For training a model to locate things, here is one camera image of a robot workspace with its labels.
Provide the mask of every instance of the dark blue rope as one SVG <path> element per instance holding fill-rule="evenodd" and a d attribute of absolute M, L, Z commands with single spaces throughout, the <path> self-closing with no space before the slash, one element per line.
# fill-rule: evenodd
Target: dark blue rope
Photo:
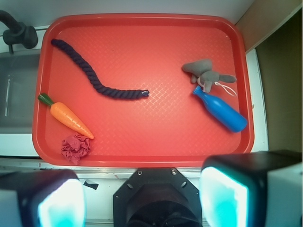
<path fill-rule="evenodd" d="M 139 99 L 148 96 L 148 90 L 118 90 L 104 86 L 90 64 L 88 64 L 88 62 L 85 61 L 68 43 L 60 39 L 53 39 L 51 43 L 65 52 L 85 72 L 90 83 L 99 93 L 111 98 L 121 99 Z"/>

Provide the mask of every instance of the stuffed animal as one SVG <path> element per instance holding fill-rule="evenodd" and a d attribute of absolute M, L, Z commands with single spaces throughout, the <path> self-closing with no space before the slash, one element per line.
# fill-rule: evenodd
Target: stuffed animal
<path fill-rule="evenodd" d="M 212 71 L 213 64 L 210 59 L 202 59 L 199 61 L 184 64 L 183 71 L 192 73 L 191 82 L 198 83 L 203 88 L 203 91 L 209 93 L 212 85 L 220 85 L 219 81 L 225 83 L 234 83 L 237 79 L 231 75 L 222 75 Z"/>

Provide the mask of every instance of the sink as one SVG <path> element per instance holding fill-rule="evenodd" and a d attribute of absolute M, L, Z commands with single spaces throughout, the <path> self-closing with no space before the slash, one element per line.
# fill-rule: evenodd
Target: sink
<path fill-rule="evenodd" d="M 40 50 L 0 54 L 0 133 L 32 132 Z"/>

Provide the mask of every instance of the black faucet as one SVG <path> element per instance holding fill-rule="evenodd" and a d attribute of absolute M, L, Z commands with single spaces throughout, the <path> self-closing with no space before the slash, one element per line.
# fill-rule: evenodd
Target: black faucet
<path fill-rule="evenodd" d="M 0 10 L 0 21 L 9 30 L 3 32 L 3 40 L 9 46 L 9 52 L 13 54 L 13 44 L 22 44 L 27 49 L 34 48 L 38 43 L 37 32 L 33 26 L 26 26 L 17 22 L 8 12 Z"/>

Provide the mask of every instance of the carrot top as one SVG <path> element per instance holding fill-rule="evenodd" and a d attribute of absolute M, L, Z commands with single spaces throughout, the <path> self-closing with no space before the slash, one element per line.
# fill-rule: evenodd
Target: carrot top
<path fill-rule="evenodd" d="M 42 93 L 38 96 L 38 99 L 43 102 L 44 104 L 47 104 L 49 106 L 51 106 L 52 104 L 54 104 L 53 100 L 46 94 L 46 93 Z"/>

